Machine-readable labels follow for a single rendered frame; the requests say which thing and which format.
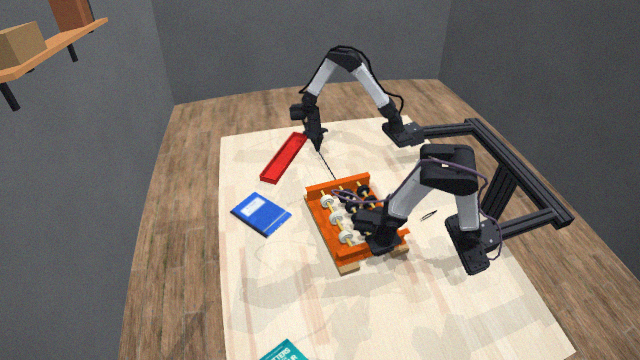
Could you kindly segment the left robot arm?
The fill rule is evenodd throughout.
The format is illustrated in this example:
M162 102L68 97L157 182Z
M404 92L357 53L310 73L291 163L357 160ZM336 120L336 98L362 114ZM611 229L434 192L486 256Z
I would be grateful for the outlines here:
M416 165L422 159L433 158L477 171L474 150L468 145L424 144L420 148L420 158ZM442 167L442 164L437 162L423 162L414 170L398 192L391 199L383 202L383 209L357 208L353 230L373 233L374 228L376 230L378 227L378 233L381 236L391 238L397 232L398 227L402 227L408 221L408 216L415 206L433 189L457 195L455 198L458 213L449 216L447 223L469 271L476 272L490 264L480 243L482 230L476 197L478 188L477 175L472 172L449 165Z

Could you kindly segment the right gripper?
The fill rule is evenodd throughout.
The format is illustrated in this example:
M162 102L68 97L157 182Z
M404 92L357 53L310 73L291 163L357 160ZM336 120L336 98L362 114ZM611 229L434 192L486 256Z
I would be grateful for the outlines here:
M320 118L316 119L316 121L314 121L313 119L312 120L308 119L307 121L308 123L305 122L306 123L305 125L308 125L308 128L306 131L303 131L303 134L306 133L307 139L311 140L311 142L315 147L316 152L318 152L318 150L320 151L320 146L324 138L323 134L325 132L328 132L328 129L324 127L321 128ZM312 139L314 139L314 141ZM320 139L320 144L318 144L319 139Z

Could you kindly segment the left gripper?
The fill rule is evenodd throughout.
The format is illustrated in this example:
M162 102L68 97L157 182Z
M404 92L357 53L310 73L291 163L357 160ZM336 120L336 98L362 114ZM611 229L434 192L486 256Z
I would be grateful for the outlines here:
M392 238L385 238L376 231L377 228L374 233L365 236L365 241L366 243L368 243L370 251L374 256L379 257L381 255L384 255L386 254L386 252L388 253L393 251L395 248L394 246L401 245L402 240L399 237L398 233L396 233L396 235L394 235Z

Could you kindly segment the blue notebook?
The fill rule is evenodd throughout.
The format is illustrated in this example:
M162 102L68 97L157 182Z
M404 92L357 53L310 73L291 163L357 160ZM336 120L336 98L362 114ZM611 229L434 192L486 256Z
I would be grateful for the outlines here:
M230 213L266 239L292 216L257 192L253 192Z

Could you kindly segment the teal paperback book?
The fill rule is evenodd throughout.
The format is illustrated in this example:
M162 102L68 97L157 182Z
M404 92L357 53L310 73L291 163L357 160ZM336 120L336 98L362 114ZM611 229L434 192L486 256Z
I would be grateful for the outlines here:
M259 360L308 360L288 339Z

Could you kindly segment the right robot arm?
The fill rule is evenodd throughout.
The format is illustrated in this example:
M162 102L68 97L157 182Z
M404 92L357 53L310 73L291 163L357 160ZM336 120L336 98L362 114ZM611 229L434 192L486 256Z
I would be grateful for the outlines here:
M304 93L301 99L302 103L292 104L289 108L291 120L305 120L306 113L308 113L307 119L316 121L320 118L319 107L316 106L317 98L338 65L351 72L371 96L381 115L389 119L388 122L382 124L388 133L400 144L413 140L413 136L403 126L402 116L399 115L394 101L380 88L363 64L358 52L354 50L339 49L327 54L325 61ZM306 106L305 108L303 104ZM390 129L388 123L390 123Z

